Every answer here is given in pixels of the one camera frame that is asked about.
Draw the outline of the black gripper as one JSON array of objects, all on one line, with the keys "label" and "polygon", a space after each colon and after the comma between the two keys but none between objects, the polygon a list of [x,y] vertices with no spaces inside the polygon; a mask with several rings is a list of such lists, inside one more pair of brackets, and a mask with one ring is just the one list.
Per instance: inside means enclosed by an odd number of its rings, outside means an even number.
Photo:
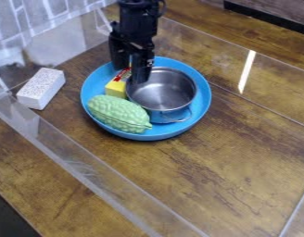
[{"label": "black gripper", "polygon": [[165,0],[117,0],[119,20],[111,23],[109,57],[113,68],[124,69],[132,55],[131,81],[148,81],[155,63],[153,37],[157,35],[159,18],[165,12]]}]

